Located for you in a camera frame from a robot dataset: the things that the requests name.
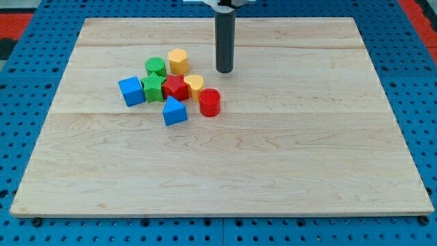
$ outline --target blue triangular prism block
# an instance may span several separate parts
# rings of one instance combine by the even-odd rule
[[[186,107],[183,103],[169,96],[163,109],[165,125],[169,126],[188,119]]]

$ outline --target red cylinder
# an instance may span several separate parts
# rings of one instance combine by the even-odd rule
[[[220,113],[220,93],[214,89],[204,89],[199,94],[200,113],[214,117]]]

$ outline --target green block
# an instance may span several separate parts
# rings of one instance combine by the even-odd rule
[[[165,82],[166,78],[156,75],[154,72],[146,78],[141,78],[141,84],[143,85],[145,98],[148,103],[158,101],[164,102],[163,90],[161,85]]]
[[[147,71],[147,75],[151,75],[154,72],[160,77],[167,77],[165,61],[162,58],[152,57],[145,62],[144,66]]]

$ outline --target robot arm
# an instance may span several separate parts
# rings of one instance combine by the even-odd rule
[[[234,69],[236,9],[249,0],[202,0],[215,14],[216,68],[228,73]]]

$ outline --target blue pegboard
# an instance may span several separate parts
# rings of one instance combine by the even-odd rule
[[[0,73],[0,245],[435,245],[437,218],[17,219],[13,196],[86,17],[211,17],[180,0],[43,0]],[[351,16],[427,191],[437,193],[437,67],[396,1],[257,0],[239,17]]]

